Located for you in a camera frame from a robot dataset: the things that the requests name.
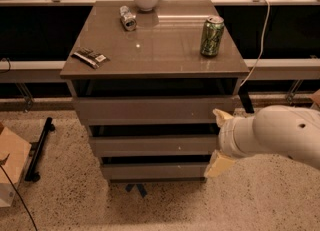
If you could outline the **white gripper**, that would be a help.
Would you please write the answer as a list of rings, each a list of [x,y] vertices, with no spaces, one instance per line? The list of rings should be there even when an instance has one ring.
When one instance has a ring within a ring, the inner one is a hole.
[[[205,178],[218,177],[235,164],[234,158],[249,157],[257,153],[257,140],[254,138],[252,117],[234,118],[233,115],[220,109],[214,109],[213,114],[216,117],[217,125],[221,127],[218,141],[223,153],[215,151],[212,154],[204,172]]]

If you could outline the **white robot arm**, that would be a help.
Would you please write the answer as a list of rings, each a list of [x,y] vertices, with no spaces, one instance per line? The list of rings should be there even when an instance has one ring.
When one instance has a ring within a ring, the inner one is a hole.
[[[220,131],[206,178],[219,176],[237,159],[258,154],[278,154],[320,169],[319,111],[272,105],[250,117],[234,117],[220,109],[213,114]]]

